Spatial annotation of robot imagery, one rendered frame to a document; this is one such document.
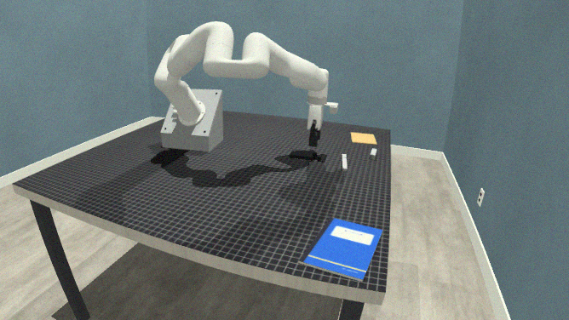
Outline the tan flat rectangular tile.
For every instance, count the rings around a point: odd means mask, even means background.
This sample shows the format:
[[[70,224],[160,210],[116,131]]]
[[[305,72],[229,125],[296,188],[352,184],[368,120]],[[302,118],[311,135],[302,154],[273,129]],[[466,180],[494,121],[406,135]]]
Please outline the tan flat rectangular tile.
[[[351,133],[351,137],[353,143],[376,145],[376,140],[373,134]]]

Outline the black rectangular tile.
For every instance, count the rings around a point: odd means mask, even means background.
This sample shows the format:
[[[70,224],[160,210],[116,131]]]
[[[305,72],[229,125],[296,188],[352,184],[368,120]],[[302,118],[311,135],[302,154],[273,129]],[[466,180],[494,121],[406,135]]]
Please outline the black rectangular tile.
[[[303,151],[295,149],[293,149],[290,153],[290,157],[312,159],[312,160],[315,159],[316,155],[317,155],[316,151]]]

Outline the black grid work mat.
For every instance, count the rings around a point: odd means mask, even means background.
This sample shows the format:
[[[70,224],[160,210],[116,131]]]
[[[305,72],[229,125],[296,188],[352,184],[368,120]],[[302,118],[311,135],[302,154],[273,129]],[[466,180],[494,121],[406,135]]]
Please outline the black grid work mat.
[[[322,121],[314,147],[307,119],[223,111],[223,141],[192,151],[162,147],[164,120],[13,184],[208,254],[386,293],[390,129]],[[351,133],[373,134],[376,145]],[[317,155],[290,157],[293,149]],[[298,263],[330,217],[382,229],[363,282]]]

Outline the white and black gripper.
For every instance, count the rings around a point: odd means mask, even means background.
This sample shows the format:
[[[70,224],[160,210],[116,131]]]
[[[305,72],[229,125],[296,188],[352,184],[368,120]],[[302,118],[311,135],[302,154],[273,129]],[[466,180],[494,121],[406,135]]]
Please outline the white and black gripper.
[[[310,129],[309,146],[317,147],[318,140],[320,140],[320,126],[323,120],[324,106],[308,104],[310,105],[307,120],[307,129]]]

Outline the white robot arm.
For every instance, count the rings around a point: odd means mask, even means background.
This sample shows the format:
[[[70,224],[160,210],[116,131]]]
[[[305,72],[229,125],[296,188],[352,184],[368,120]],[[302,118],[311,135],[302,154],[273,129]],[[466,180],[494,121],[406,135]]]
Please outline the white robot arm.
[[[329,72],[287,52],[261,33],[253,32],[244,40],[243,61],[232,60],[232,57],[233,30],[223,22],[203,24],[190,35],[179,36],[167,49],[154,84],[169,99],[175,109],[173,113],[178,114],[182,124],[193,126],[204,118],[204,104],[196,100],[188,85],[181,81],[203,58],[204,72],[212,77],[257,79],[265,77],[268,71],[288,77],[294,87],[308,89],[308,103],[333,105],[329,106],[330,113],[337,113],[338,103],[327,102]]]

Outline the blue notebook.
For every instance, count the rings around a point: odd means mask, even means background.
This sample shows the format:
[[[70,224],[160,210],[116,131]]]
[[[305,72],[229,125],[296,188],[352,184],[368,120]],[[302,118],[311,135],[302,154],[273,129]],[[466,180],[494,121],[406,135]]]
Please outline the blue notebook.
[[[329,218],[298,263],[363,282],[382,230]]]

